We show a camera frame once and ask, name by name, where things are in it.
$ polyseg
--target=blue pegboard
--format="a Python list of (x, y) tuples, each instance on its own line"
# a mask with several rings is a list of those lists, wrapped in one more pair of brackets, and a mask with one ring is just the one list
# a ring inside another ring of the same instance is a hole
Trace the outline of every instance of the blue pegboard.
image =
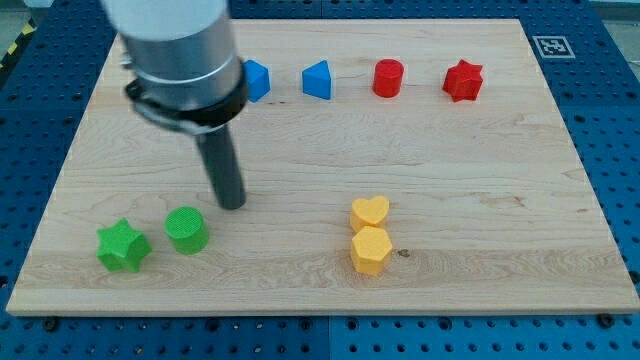
[[(230, 9), (235, 18), (518, 18), (532, 47), (534, 36), (564, 36), (574, 59), (534, 53), (627, 266), (640, 271), (640, 84), (588, 3), (233, 0)], [(114, 36), (97, 0), (58, 0), (0, 93), (3, 310)], [(633, 359), (639, 316), (612, 325), (595, 316), (51, 320), (2, 311), (0, 359)]]

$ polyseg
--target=green cylinder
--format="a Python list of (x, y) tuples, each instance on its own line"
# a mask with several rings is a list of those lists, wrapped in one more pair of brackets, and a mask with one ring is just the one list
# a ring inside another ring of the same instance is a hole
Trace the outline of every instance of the green cylinder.
[(202, 214), (192, 207), (180, 207), (169, 213), (164, 229), (173, 247), (181, 254), (195, 254), (209, 242), (209, 232)]

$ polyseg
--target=red block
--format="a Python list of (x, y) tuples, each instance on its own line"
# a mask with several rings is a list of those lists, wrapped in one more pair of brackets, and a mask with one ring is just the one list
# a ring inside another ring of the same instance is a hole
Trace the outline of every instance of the red block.
[(390, 98), (398, 95), (402, 85), (404, 66), (397, 60), (384, 59), (376, 64), (373, 76), (373, 92), (380, 97)]
[(473, 65), (460, 60), (458, 65), (447, 71), (442, 90), (451, 95), (453, 102), (475, 100), (482, 86), (481, 70), (482, 65)]

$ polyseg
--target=green block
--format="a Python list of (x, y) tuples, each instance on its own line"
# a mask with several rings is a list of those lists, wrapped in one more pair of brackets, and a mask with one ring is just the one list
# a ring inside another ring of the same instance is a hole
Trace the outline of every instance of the green block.
[(202, 214), (192, 207), (173, 210), (164, 222), (164, 229), (177, 252), (191, 255), (204, 249), (209, 233)]
[(98, 229), (97, 233), (100, 246), (96, 257), (109, 271), (138, 272), (140, 261), (151, 252), (144, 234), (132, 228), (125, 218), (112, 227)]

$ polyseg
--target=yellow heart block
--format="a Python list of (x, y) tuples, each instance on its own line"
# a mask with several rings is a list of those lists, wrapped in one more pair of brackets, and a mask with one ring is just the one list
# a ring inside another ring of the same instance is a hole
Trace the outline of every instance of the yellow heart block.
[(389, 213), (389, 199), (376, 196), (370, 200), (355, 199), (351, 204), (349, 223), (356, 233), (365, 226), (384, 227)]
[(378, 275), (391, 260), (393, 244), (384, 229), (365, 226), (351, 239), (351, 261), (356, 271)]

